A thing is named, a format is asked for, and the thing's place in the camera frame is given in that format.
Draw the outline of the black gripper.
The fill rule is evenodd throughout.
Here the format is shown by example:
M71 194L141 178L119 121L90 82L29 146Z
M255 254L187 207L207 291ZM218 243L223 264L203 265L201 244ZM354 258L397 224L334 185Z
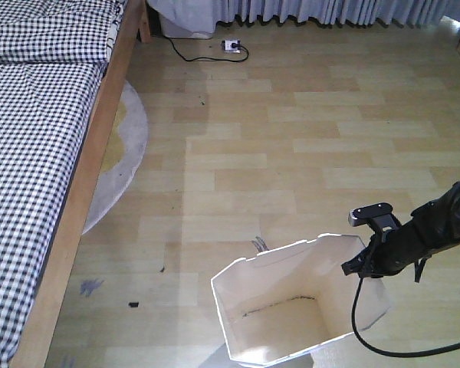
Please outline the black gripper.
M393 276L406 267L406 235L403 230L374 232L368 245L342 265L345 275L361 278Z

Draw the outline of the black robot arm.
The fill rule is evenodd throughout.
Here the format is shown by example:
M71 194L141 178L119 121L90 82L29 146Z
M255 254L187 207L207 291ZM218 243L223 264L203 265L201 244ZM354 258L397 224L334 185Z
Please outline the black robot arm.
M351 210L349 223L368 225L374 234L365 249L341 265L344 274L381 278L413 264L414 280L420 282L428 259L460 245L460 181L441 197L413 210L411 216L401 224L386 202Z

